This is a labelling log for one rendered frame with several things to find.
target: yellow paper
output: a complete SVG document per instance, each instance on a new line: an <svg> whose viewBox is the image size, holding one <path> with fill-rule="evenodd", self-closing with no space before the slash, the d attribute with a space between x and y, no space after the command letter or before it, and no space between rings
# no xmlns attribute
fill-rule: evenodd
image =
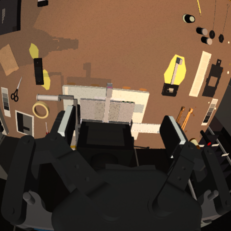
<svg viewBox="0 0 231 231"><path fill-rule="evenodd" d="M174 73L174 68L176 65L176 60L177 57L179 57L180 59L182 59L182 64L178 65L177 68L177 72L175 75L175 81L174 81L174 85L180 85L181 82L183 81L183 79L185 78L186 75L186 64L185 64L185 58L182 56L179 56L177 54L175 54L175 56L172 58L166 72L164 73L164 82L166 84L170 84L173 78L173 73Z"/></svg>
<svg viewBox="0 0 231 231"><path fill-rule="evenodd" d="M46 70L43 70L43 81L44 81L44 85L42 85L46 90L50 89L50 85L51 85L51 79L48 75L48 72Z"/></svg>
<svg viewBox="0 0 231 231"><path fill-rule="evenodd" d="M33 59L37 59L39 57L39 49L35 44L30 44L29 53Z"/></svg>

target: black cylinder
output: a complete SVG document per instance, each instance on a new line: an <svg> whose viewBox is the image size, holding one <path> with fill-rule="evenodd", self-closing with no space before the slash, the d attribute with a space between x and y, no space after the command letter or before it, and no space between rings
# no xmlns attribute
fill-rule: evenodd
<svg viewBox="0 0 231 231"><path fill-rule="evenodd" d="M207 137L207 135L205 134L205 132L203 130L200 131L200 134L202 135L203 139L205 140L207 146L211 145L211 141L209 140L209 138Z"/></svg>
<svg viewBox="0 0 231 231"><path fill-rule="evenodd" d="M204 36L201 38L201 41L202 41L202 43L208 44L208 45L211 45L213 43L213 40L211 38L204 37Z"/></svg>
<svg viewBox="0 0 231 231"><path fill-rule="evenodd" d="M191 24L195 22L195 18L194 16L190 15L190 14L185 14L183 15L183 21L185 23Z"/></svg>
<svg viewBox="0 0 231 231"><path fill-rule="evenodd" d="M206 36L208 34L208 30L201 27L196 28L196 32L203 36Z"/></svg>

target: beige strip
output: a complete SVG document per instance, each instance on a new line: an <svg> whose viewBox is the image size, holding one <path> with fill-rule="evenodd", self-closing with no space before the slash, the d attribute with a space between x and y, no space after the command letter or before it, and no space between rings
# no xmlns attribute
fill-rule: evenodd
<svg viewBox="0 0 231 231"><path fill-rule="evenodd" d="M6 45L0 50L0 63L6 76L19 69L10 44Z"/></svg>

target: wire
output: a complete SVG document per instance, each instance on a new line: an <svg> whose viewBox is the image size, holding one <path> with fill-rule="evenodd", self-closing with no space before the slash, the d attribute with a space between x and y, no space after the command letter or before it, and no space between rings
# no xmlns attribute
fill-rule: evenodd
<svg viewBox="0 0 231 231"><path fill-rule="evenodd" d="M224 28L223 28L223 32L222 32L222 34L224 33L224 29L225 29L225 25L226 25L226 19L227 19L227 14L228 14L228 9L229 9L229 7L230 7L230 5L229 4L227 4L227 13L226 13L226 18L225 18L225 22L224 22Z"/></svg>
<svg viewBox="0 0 231 231"><path fill-rule="evenodd" d="M215 13L216 13L216 2L217 2L217 0L215 0L215 11L214 11L214 20L213 20L213 27L212 27L212 30L214 30Z"/></svg>

